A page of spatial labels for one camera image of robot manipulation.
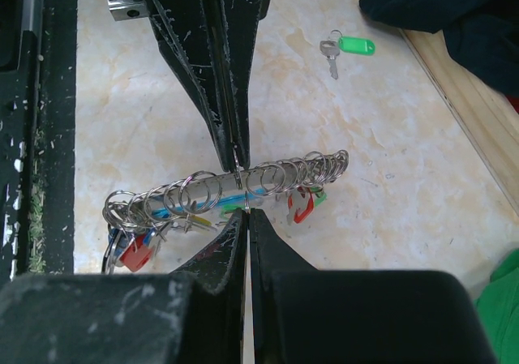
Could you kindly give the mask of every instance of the beige tile surface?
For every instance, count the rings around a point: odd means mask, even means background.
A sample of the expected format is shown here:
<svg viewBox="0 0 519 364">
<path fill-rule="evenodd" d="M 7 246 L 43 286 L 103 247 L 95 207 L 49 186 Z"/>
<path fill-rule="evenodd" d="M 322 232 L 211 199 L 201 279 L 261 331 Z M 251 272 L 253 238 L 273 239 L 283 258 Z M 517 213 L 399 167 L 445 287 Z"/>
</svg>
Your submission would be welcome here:
<svg viewBox="0 0 519 364">
<path fill-rule="evenodd" d="M 336 28 L 377 46 L 372 57 L 342 54 L 338 81 L 319 52 Z M 79 0 L 77 74 L 75 270 L 98 272 L 111 191 L 221 169 L 146 19 L 116 23 L 106 0 Z M 286 225 L 265 203 L 316 267 L 434 268 L 477 293 L 519 246 L 519 219 L 440 95 L 397 32 L 364 21 L 358 0 L 272 0 L 249 97 L 253 164 L 350 152 L 348 171 L 303 224 Z M 210 239 L 174 233 L 147 271 L 170 271 Z"/>
</svg>

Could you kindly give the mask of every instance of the spiral metal coil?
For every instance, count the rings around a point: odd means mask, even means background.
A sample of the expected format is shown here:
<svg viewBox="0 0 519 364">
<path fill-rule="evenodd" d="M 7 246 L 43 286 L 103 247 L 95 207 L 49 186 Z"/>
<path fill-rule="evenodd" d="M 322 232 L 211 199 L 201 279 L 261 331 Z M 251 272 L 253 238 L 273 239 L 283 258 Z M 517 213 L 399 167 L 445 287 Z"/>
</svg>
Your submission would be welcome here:
<svg viewBox="0 0 519 364">
<path fill-rule="evenodd" d="M 348 164 L 348 152 L 340 150 L 332 155 L 310 152 L 303 158 L 269 161 L 239 173 L 216 175 L 199 171 L 140 194 L 115 191 L 105 201 L 103 217 L 113 228 L 143 233 L 147 229 L 208 212 L 218 204 L 225 191 L 237 187 L 241 190 L 242 185 L 246 189 L 246 198 L 247 192 L 263 197 L 293 191 L 301 186 L 322 188 L 326 183 L 335 182 Z M 196 203 L 195 198 L 205 198 L 205 201 Z"/>
</svg>

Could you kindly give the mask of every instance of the silver key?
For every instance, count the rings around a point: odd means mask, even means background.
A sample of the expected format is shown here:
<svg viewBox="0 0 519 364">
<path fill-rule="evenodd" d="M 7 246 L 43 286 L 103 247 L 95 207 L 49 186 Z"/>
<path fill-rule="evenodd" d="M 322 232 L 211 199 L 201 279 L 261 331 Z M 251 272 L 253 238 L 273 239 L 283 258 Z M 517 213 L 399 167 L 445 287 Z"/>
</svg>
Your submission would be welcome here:
<svg viewBox="0 0 519 364">
<path fill-rule="evenodd" d="M 341 50 L 337 46 L 335 41 L 321 41 L 319 44 L 319 48 L 321 49 L 321 53 L 326 56 L 328 60 L 328 64 L 330 65 L 330 73 L 332 77 L 337 80 L 339 79 L 339 74 L 337 72 L 337 63 L 336 58 L 341 54 Z"/>
</svg>

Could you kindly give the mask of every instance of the black cloth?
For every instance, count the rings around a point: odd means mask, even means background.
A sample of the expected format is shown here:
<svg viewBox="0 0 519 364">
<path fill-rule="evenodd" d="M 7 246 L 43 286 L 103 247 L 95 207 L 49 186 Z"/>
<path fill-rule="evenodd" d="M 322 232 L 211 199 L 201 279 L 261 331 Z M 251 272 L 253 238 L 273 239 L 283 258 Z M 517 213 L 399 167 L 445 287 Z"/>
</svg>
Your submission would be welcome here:
<svg viewBox="0 0 519 364">
<path fill-rule="evenodd" d="M 444 31 L 448 53 L 483 82 L 519 96 L 519 0 L 360 0 L 370 19 Z"/>
</svg>

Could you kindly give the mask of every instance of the wooden edge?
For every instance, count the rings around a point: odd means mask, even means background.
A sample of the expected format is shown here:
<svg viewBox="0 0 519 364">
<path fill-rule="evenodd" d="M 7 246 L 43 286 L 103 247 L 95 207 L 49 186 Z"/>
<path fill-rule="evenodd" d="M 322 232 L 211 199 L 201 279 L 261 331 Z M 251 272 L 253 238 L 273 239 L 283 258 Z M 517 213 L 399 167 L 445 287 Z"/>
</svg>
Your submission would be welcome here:
<svg viewBox="0 0 519 364">
<path fill-rule="evenodd" d="M 450 58 L 441 32 L 401 32 L 519 215 L 519 114 L 502 94 Z"/>
</svg>

